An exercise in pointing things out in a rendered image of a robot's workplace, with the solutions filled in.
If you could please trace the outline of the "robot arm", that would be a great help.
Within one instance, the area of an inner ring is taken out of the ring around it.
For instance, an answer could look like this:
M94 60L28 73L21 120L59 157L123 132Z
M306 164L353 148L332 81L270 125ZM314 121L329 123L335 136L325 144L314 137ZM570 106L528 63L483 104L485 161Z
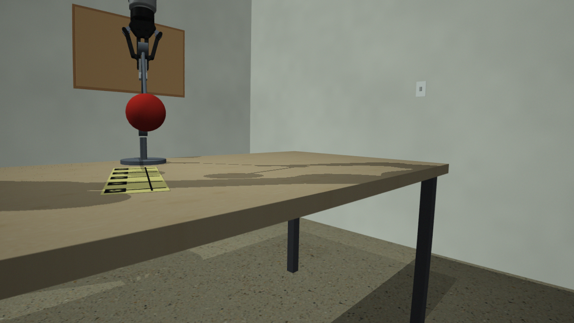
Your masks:
M133 7L146 7L151 9L154 13L157 11L157 0L128 0L129 9Z

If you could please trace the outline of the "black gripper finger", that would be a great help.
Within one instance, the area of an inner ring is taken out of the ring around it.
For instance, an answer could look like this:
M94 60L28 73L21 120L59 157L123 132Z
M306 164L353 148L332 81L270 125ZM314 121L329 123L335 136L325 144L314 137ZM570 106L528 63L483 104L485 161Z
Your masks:
M131 38L130 38L130 31L131 31L131 28L129 26L122 28L122 32L126 37L129 51L131 53L130 54L131 58L135 58L137 60L137 69L139 69L138 75L139 75L139 80L141 80L142 79L142 76L141 76L141 55L138 55L138 42L141 42L141 25L137 25L137 54L135 54L135 50L133 49L133 45L132 45Z
M155 30L155 41L154 41L154 45L152 46L152 52L151 55L149 56L145 56L145 63L146 63L146 81L147 81L147 71L149 70L149 61L153 61L154 57L155 57L155 53L156 53L156 49L158 46L158 42L159 40L162 38L162 31L158 31ZM145 26L145 42L149 43L149 27L146 25Z

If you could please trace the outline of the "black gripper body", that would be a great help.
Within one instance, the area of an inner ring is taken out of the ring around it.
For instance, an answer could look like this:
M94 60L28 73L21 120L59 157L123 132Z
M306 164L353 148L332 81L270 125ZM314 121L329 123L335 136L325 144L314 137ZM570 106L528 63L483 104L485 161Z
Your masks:
M154 12L146 7L133 7L130 10L130 23L132 33L137 37L137 25L141 25L141 38L145 38L145 26L149 27L149 38L156 30L154 24Z

